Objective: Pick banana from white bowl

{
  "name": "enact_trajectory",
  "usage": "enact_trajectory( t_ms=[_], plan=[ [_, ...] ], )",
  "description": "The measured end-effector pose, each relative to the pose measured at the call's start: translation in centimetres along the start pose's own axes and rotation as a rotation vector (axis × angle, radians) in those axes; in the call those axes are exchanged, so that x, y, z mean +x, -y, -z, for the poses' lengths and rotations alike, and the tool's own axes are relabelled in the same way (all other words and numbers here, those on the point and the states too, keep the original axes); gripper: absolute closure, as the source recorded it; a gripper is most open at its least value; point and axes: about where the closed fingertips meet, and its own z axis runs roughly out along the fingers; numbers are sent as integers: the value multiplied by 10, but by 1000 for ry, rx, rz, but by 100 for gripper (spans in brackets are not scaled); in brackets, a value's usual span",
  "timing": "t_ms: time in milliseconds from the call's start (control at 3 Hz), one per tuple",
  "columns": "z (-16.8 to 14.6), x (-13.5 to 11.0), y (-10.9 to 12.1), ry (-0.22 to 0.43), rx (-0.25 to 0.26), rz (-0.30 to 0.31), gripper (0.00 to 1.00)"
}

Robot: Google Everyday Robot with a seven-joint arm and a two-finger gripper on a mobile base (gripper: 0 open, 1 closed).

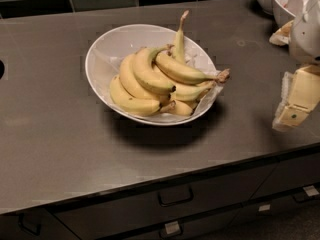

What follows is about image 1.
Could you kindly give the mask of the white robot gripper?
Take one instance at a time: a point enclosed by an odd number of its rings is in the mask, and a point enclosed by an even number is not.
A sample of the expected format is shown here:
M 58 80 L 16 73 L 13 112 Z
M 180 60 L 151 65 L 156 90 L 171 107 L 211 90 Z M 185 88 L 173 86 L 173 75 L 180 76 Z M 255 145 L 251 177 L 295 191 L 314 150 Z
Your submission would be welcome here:
M 320 64 L 320 0 L 308 0 L 294 21 L 269 38 L 271 44 L 289 44 L 289 53 L 301 63 Z M 302 124 L 320 102 L 320 67 L 306 65 L 282 78 L 281 102 L 272 128 L 285 132 Z

